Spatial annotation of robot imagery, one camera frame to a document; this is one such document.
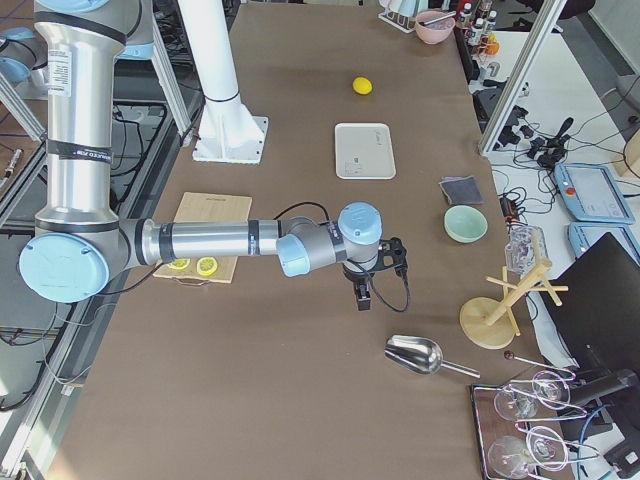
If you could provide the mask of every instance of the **wooden cup stand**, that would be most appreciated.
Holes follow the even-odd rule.
[[[460,309],[460,325],[465,335],[476,345],[496,350],[511,343],[514,336],[520,335],[520,329],[511,307],[529,292],[547,292],[556,305],[562,301],[556,292],[566,292],[569,287],[553,286],[546,273],[552,266],[551,260],[540,254],[540,247],[535,232],[532,235],[535,265],[517,285],[508,282],[507,267],[502,267],[502,280],[486,277],[486,280],[502,285],[503,299],[476,297],[466,302]]]

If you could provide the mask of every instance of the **lemon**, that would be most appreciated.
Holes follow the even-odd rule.
[[[188,258],[177,258],[169,264],[171,270],[184,270],[189,266],[191,260]]]
[[[353,80],[353,90],[360,95],[368,95],[373,90],[371,80],[365,77],[356,77]]]
[[[218,261],[213,257],[202,257],[196,264],[198,275],[210,277],[218,270]]]

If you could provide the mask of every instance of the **stand base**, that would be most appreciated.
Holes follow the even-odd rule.
[[[392,19],[387,17],[386,12],[379,13],[378,14],[378,18],[380,20],[382,20],[383,22],[387,22],[389,25],[393,25],[398,30],[400,30],[401,32],[404,32],[404,33],[411,33],[411,32],[413,32],[415,30],[415,27],[409,26],[409,22],[412,22],[415,25],[415,21],[413,21],[413,20],[408,20],[407,19],[407,25],[405,26],[405,25],[401,25],[399,23],[396,23]]]
[[[253,117],[265,137],[269,128],[267,117]],[[193,159],[199,162],[225,162],[257,165],[262,159],[264,141],[248,141],[236,148],[223,149],[216,137],[202,137],[196,142]]]
[[[490,350],[504,348],[511,343],[515,332],[505,313],[493,325],[485,325],[484,319],[500,302],[492,298],[472,298],[460,309],[460,325],[464,334],[476,345]]]

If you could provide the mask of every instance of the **green bowl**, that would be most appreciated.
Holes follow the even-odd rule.
[[[487,228],[484,215],[467,205],[456,205],[444,214],[444,229],[456,242],[475,242],[487,233]]]

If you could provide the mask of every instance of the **pink bowl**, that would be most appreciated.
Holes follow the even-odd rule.
[[[435,45],[442,42],[445,38],[451,34],[456,21],[453,18],[447,18],[433,25],[423,27],[420,22],[433,20],[434,18],[442,17],[444,12],[440,10],[427,10],[426,12],[420,12],[416,15],[416,34],[420,37],[424,43],[429,45]]]

